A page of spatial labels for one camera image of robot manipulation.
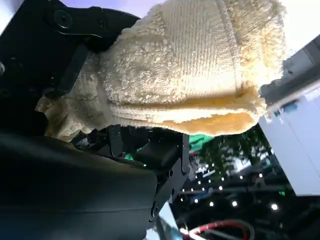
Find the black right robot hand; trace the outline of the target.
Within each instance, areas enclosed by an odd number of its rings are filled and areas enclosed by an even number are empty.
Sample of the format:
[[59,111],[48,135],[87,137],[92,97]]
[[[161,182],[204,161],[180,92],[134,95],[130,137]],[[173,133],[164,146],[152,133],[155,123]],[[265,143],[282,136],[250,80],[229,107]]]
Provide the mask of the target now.
[[189,174],[189,137],[156,128],[136,161],[121,127],[81,151],[45,135],[42,97],[69,93],[89,52],[107,50],[134,15],[26,0],[0,36],[0,237],[142,240]]

